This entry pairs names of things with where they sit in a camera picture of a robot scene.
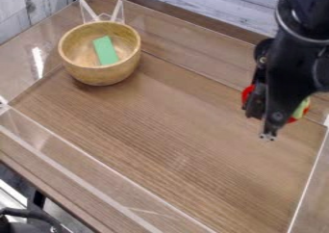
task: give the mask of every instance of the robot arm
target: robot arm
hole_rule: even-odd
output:
[[[279,30],[255,47],[257,67],[243,109],[263,119],[261,138],[274,140],[301,102],[329,91],[329,0],[279,0]]]

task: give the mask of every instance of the wooden bowl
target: wooden bowl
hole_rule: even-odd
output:
[[[110,36],[119,61],[99,65],[92,41]],[[68,73],[83,83],[105,86],[124,80],[140,60],[140,36],[127,25],[100,21],[83,24],[65,33],[57,51]]]

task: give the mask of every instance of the bowl rim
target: bowl rim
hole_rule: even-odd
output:
[[[76,32],[76,30],[79,30],[79,29],[80,29],[81,27],[84,27],[84,26],[92,25],[92,24],[95,24],[95,23],[114,23],[115,25],[120,25],[120,26],[126,27],[127,29],[130,29],[130,30],[132,31],[132,33],[134,33],[136,39],[138,39],[138,45],[136,45],[136,47],[135,47],[132,53],[130,54],[130,56],[128,56],[126,59],[123,59],[123,60],[115,62],[114,64],[110,64],[110,65],[97,65],[97,66],[93,66],[93,65],[91,65],[91,66],[81,66],[81,65],[76,64],[76,63],[65,56],[65,54],[64,54],[64,52],[63,52],[63,42],[64,42],[64,40],[67,39],[67,37],[68,37],[73,32]],[[84,24],[76,26],[76,27],[75,27],[73,29],[71,29],[69,31],[67,31],[67,33],[63,35],[63,37],[61,37],[60,40],[59,40],[59,43],[57,43],[57,52],[59,52],[59,55],[60,55],[60,57],[63,58],[63,60],[64,60],[68,64],[71,64],[72,66],[77,66],[77,67],[85,68],[85,69],[108,68],[108,67],[111,67],[111,66],[123,64],[126,61],[128,61],[128,60],[135,56],[135,54],[136,54],[136,53],[139,52],[139,50],[140,50],[140,43],[142,43],[142,42],[140,42],[140,35],[139,35],[138,31],[136,31],[131,26],[128,26],[127,24],[123,24],[123,23],[119,23],[119,22],[114,22],[114,21],[93,21],[93,22],[84,23]]]

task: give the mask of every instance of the green sponge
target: green sponge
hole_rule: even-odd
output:
[[[108,36],[92,41],[100,65],[110,65],[118,62],[118,54]]]

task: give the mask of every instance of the wooden table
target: wooden table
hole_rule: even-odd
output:
[[[116,0],[85,1],[101,13]],[[156,11],[124,1],[143,58],[111,87],[76,82],[57,58],[60,36],[81,23],[77,3],[0,47],[1,162],[100,232],[285,232],[326,98],[277,142],[259,141],[239,94],[254,69],[253,45],[239,39],[259,37],[144,4]]]

